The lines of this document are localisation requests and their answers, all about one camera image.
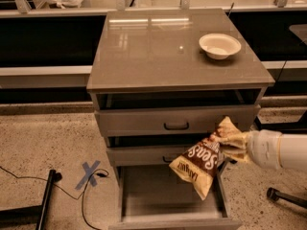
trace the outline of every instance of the tape x mark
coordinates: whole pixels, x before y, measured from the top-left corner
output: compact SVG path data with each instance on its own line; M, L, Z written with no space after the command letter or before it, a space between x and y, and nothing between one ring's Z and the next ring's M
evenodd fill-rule
M93 174L93 172L95 172L96 168L98 167L98 165L100 164L100 161L96 160L95 163L92 165L92 167L89 168L88 164L85 162L83 163L83 168L85 170L85 175L82 178L82 180L78 183L78 185L76 186L77 190L80 190L82 188L82 186L84 185L84 183L88 180L89 176L91 174ZM90 184L95 187L97 185L96 179L94 178L94 176L92 176L89 180Z

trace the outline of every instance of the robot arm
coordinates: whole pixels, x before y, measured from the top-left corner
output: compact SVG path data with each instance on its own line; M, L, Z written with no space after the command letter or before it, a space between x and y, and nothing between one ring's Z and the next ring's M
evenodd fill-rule
M252 161L266 169L295 169L307 172L307 135L260 130L241 132L228 117L211 135L224 155L237 161Z

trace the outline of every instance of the empty drawer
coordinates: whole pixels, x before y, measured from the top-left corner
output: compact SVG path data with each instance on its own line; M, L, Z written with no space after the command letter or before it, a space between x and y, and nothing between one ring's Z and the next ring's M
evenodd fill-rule
M120 221L109 230L222 230L241 225L229 216L219 175L204 201L167 165L124 167L120 181Z
M255 104L261 89L96 94L100 110Z

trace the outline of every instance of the black chair leg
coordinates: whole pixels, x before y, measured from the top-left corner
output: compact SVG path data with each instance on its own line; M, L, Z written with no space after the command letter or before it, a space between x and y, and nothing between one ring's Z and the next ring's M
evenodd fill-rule
M45 222L46 222L46 218L48 214L49 201L50 201L53 185L55 182L59 180L61 180L61 174L56 173L55 170L50 170L47 185L45 188L44 198L42 199L42 203L41 203L41 211L40 211L38 221L36 224L36 230L45 229Z
M307 200L281 193L275 188L268 188L267 197L272 201L277 201L279 198L282 198L288 202L291 202L293 204L296 204L300 207L307 209Z

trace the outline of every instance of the drawer cabinet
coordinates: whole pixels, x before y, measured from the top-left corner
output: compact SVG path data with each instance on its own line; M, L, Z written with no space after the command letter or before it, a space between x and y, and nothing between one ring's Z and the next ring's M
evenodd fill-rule
M241 52L208 58L199 39L210 33L236 37ZM220 174L201 201L168 163L224 116L248 130L273 83L222 10L109 12L87 85L120 186L109 229L237 229Z

